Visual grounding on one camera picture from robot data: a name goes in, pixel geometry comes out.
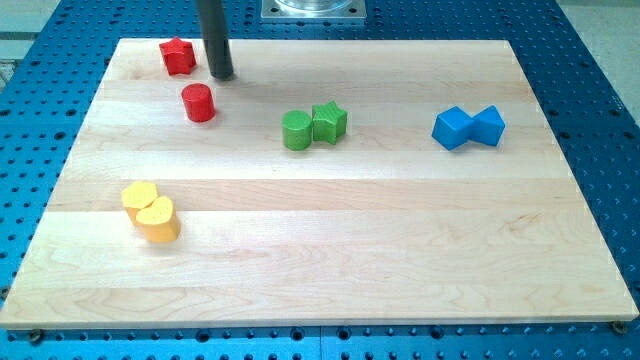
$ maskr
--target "black metal rod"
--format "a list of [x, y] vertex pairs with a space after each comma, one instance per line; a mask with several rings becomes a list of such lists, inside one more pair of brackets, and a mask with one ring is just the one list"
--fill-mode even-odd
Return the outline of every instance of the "black metal rod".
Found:
[[229, 80], [233, 75], [233, 64], [222, 0], [197, 0], [197, 6], [211, 76]]

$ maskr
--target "red block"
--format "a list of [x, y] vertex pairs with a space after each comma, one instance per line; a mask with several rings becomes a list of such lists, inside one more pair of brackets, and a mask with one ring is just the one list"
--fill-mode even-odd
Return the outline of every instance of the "red block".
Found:
[[193, 45], [188, 41], [180, 40], [177, 36], [169, 42], [160, 44], [160, 52], [169, 75], [191, 74], [191, 68], [196, 66]]
[[182, 101], [189, 120], [205, 122], [216, 115], [211, 90], [205, 84], [191, 84], [182, 90]]

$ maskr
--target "green cylinder block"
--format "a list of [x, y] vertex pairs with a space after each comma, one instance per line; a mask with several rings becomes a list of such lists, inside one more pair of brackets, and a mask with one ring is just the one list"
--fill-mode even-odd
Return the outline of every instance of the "green cylinder block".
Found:
[[291, 150], [304, 150], [311, 145], [311, 116], [301, 110], [292, 110], [282, 117], [282, 142]]

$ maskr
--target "yellow block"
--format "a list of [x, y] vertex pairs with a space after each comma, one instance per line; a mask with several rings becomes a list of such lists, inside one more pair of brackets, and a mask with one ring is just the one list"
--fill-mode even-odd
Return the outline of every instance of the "yellow block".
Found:
[[122, 205], [133, 225], [138, 225], [136, 222], [138, 212], [151, 205], [157, 198], [156, 184], [148, 181], [136, 181], [122, 190]]
[[170, 242], [180, 235], [180, 222], [173, 201], [166, 196], [157, 198], [151, 206], [138, 212], [136, 222], [151, 242]]

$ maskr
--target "toy block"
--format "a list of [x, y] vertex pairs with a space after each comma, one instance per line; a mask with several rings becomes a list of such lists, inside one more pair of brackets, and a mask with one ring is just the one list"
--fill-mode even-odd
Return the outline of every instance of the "toy block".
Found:
[[158, 198], [156, 184], [147, 181], [136, 181], [122, 190], [122, 205], [129, 215], [131, 223], [138, 226], [136, 216], [138, 212], [150, 206]]
[[151, 242], [171, 242], [180, 235], [180, 222], [173, 201], [166, 196], [155, 199], [151, 206], [138, 212], [136, 222]]
[[473, 119], [461, 108], [454, 106], [438, 115], [431, 136], [445, 149], [453, 150], [467, 142], [472, 127]]
[[473, 117], [473, 126], [469, 140], [497, 146], [504, 128], [505, 123], [498, 109], [494, 105], [491, 105]]
[[191, 84], [182, 90], [187, 117], [193, 122], [205, 122], [216, 115], [211, 90], [205, 84]]
[[347, 112], [338, 107], [335, 101], [324, 105], [313, 105], [313, 140], [326, 141], [335, 145], [347, 132]]
[[311, 145], [311, 116], [292, 110], [282, 117], [282, 142], [290, 150], [304, 150]]
[[180, 40], [177, 36], [169, 42], [160, 44], [160, 52], [169, 75], [188, 75], [191, 74], [191, 68], [196, 66], [193, 45], [188, 41]]

